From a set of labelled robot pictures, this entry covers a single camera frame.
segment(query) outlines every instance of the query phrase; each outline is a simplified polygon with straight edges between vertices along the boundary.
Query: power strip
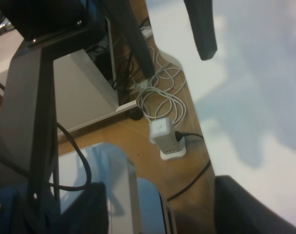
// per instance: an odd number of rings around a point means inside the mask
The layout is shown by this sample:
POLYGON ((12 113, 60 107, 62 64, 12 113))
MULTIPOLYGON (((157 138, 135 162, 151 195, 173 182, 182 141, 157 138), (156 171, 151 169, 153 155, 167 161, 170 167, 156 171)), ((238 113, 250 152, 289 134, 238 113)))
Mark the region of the power strip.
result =
POLYGON ((163 160, 181 158, 187 153, 185 138, 177 141, 175 128, 168 117, 151 121, 149 127, 150 141, 161 149, 163 160))

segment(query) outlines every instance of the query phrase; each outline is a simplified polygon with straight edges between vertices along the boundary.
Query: white power adapter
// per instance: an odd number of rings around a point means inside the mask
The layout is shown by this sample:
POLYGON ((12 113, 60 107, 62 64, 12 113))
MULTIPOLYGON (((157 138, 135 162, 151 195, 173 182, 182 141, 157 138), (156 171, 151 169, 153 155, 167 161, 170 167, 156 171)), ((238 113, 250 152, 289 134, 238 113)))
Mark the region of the white power adapter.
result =
POLYGON ((177 141, 175 128, 168 117, 150 122, 150 141, 161 149, 161 158, 170 160, 183 157, 187 150, 185 137, 177 141))

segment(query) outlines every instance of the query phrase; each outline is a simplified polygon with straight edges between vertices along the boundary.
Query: power cord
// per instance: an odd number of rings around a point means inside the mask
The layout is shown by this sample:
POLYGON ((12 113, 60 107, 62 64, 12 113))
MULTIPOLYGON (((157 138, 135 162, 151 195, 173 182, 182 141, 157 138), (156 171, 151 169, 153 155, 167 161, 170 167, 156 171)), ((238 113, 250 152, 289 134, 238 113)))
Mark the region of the power cord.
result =
MULTIPOLYGON (((186 137, 186 136, 197 136, 197 137, 204 139, 204 137, 202 135, 197 134, 197 133, 181 133, 181 132, 175 131, 175 135, 176 135, 176 139, 178 141, 180 141, 183 137, 186 137)), ((177 198, 178 196, 182 195, 185 191, 190 189, 190 187, 206 172, 206 170, 210 167, 210 165, 211 165, 211 160, 208 160, 207 164, 200 171, 200 173, 186 187, 184 187, 179 192, 177 192, 174 195, 167 198, 167 201, 171 201, 171 200, 177 198)))
POLYGON ((187 107, 184 104, 184 102, 178 98, 176 96, 177 93, 179 93, 182 88, 184 87, 184 85, 186 84, 186 80, 183 82, 183 84, 174 92, 174 93, 169 93, 169 91, 171 91, 174 86, 175 86, 175 80, 174 78, 179 75, 179 73, 181 72, 180 68, 177 67, 168 67, 170 65, 170 63, 167 63, 165 65, 161 65, 161 63, 158 61, 159 55, 160 53, 157 54, 156 58, 155 58, 155 50, 153 47, 149 47, 150 49, 152 49, 153 51, 153 63, 157 63, 158 66, 160 67, 157 72, 154 74, 154 76, 150 79, 148 85, 146 88, 138 90, 140 93, 137 96, 137 105, 138 107, 143 111, 144 116, 148 119, 149 122, 151 122, 152 120, 158 119, 158 118, 162 118, 167 116, 171 110, 174 108, 175 110, 175 118, 172 121, 172 124, 175 125, 175 128, 178 128, 179 125, 184 121, 186 114, 187 114, 187 107), (171 75, 169 73, 170 70, 177 70, 177 72, 174 75, 171 75), (167 77, 163 77, 160 74, 161 73, 166 73, 167 77), (157 85, 159 84, 159 80, 163 79, 163 80, 171 80, 172 85, 165 89, 165 90, 161 90, 159 88, 157 88, 157 85), (165 101, 163 101, 157 108, 156 112, 154 115, 151 115, 149 112, 149 109, 147 108, 145 102, 147 100, 147 98, 152 95, 152 94, 159 94, 163 97, 166 98, 165 101), (170 108, 169 110, 163 114, 163 115, 158 115, 161 107, 166 103, 166 102, 170 102, 170 108), (177 105, 180 106, 180 115, 178 116, 178 108, 177 105))
POLYGON ((52 183, 48 183, 48 184, 54 188, 65 190, 65 191, 80 191, 80 190, 86 189, 90 185, 91 177, 92 177, 89 163, 88 163, 87 159, 85 158, 85 156, 83 155, 83 153, 81 152, 81 150, 79 149, 78 145, 76 144, 76 142, 73 139, 73 137, 71 136, 71 134, 69 134, 69 132, 58 122, 57 122, 57 127, 64 133, 65 137, 69 140, 69 142, 72 144, 72 146, 76 150, 77 154, 79 155, 79 158, 81 159, 81 162, 83 163, 83 166, 84 166, 84 169, 86 172, 86 182, 84 185, 77 186, 77 187, 55 185, 52 183))
MULTIPOLYGON (((0 86, 0 88, 3 91, 5 90, 4 86, 0 86)), ((69 134, 69 132, 61 124, 59 124, 58 122, 57 122, 57 127, 64 133, 65 137, 69 140, 69 142, 72 144, 72 146, 76 150, 77 154, 79 155, 79 158, 81 159, 81 161, 83 163, 83 166, 84 166, 84 169, 85 169, 85 172, 86 172, 86 182, 85 182, 84 185, 77 186, 77 187, 56 185, 56 184, 49 183, 49 182, 48 182, 48 185, 50 185, 50 186, 52 186, 54 188, 57 188, 57 189, 61 189, 61 190, 65 190, 65 191, 71 191, 71 192, 86 189, 90 185, 91 178, 92 178, 89 163, 88 163, 87 159, 85 158, 85 156, 83 155, 83 153, 81 152, 81 150, 79 149, 78 145, 76 144, 76 142, 73 139, 73 137, 71 136, 71 134, 69 134)), ((0 156, 0 163, 4 164, 8 168, 11 168, 13 171, 17 172, 18 174, 20 174, 20 175, 22 175, 24 177, 29 177, 29 173, 26 170, 24 170, 20 166, 16 165, 15 163, 12 163, 11 161, 5 159, 4 157, 0 156)))
MULTIPOLYGON (((149 17, 146 17, 140 23, 139 28, 141 29, 145 25, 145 23, 149 23, 149 25, 150 25, 150 19, 149 19, 149 17)), ((128 58, 125 59, 124 61, 122 61, 121 64, 119 65, 119 66, 121 66, 122 63, 124 63, 125 61, 127 61, 125 72, 124 72, 124 74, 119 74, 119 72, 118 72, 118 77, 113 81, 113 83, 111 85, 112 88, 117 89, 117 85, 115 86, 115 83, 117 83, 117 81, 118 81, 118 79, 120 79, 120 77, 123 77, 124 79, 126 79, 123 90, 126 90, 126 87, 127 87, 128 83, 129 83, 130 77, 136 75, 140 71, 140 66, 138 66, 137 70, 132 74, 132 72, 134 70, 134 63, 133 63, 132 59, 133 59, 133 53, 130 51, 128 58)))

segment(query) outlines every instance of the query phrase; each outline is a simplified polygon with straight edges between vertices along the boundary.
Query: white cable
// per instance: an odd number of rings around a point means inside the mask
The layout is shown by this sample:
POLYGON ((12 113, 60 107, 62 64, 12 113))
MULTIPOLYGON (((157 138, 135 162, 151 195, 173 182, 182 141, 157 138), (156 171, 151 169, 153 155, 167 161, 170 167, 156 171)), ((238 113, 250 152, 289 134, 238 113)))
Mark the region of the white cable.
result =
POLYGON ((143 111, 144 116, 149 120, 149 122, 151 122, 154 119, 158 119, 158 118, 162 118, 167 116, 168 114, 170 114, 170 112, 172 111, 173 107, 174 107, 174 111, 175 111, 175 118, 172 121, 172 123, 175 125, 175 127, 177 128, 178 126, 180 126, 180 124, 184 121, 185 117, 186 117, 186 113, 187 113, 187 107, 184 104, 184 102, 176 97, 176 94, 179 93, 182 88, 184 87, 184 85, 186 84, 186 80, 183 82, 183 84, 179 87, 179 89, 174 92, 173 94, 170 94, 169 91, 171 91, 173 89, 173 87, 175 86, 175 80, 174 78, 181 72, 180 68, 176 68, 176 67, 168 67, 170 65, 170 63, 167 63, 165 65, 161 65, 158 57, 159 57, 159 53, 157 54, 156 58, 155 58, 155 50, 153 47, 150 47, 150 49, 152 49, 153 51, 153 64, 155 64, 155 60, 158 64, 158 66, 160 67, 157 72, 151 77, 148 86, 144 89, 142 89, 139 93, 139 95, 137 96, 137 105, 138 107, 143 111), (177 70, 177 72, 174 75, 170 75, 169 74, 169 70, 177 70), (160 74, 161 73, 166 73, 166 75, 168 77, 162 77, 160 74), (159 84, 159 79, 165 79, 165 80, 171 80, 172 85, 171 87, 165 89, 165 90, 161 90, 159 88, 157 88, 156 86, 159 84), (156 113, 154 116, 152 116, 145 104, 145 102, 147 101, 147 98, 151 95, 154 94, 159 94, 163 97, 166 98, 166 100, 164 100, 157 108, 156 113), (160 111, 161 107, 166 103, 166 102, 170 102, 170 108, 168 109, 168 111, 163 114, 163 115, 159 115, 158 116, 158 112, 160 111), (178 115, 178 107, 177 105, 180 107, 180 115, 178 115))

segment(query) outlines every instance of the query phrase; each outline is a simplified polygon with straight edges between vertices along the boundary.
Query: chair wheel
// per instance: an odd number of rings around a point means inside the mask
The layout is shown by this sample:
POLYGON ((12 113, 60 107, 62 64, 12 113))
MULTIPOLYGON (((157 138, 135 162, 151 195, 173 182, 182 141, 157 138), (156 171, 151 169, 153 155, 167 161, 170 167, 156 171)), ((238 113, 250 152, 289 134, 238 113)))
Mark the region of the chair wheel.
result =
POLYGON ((135 107, 128 112, 128 117, 132 120, 140 120, 143 117, 143 112, 139 107, 135 107))

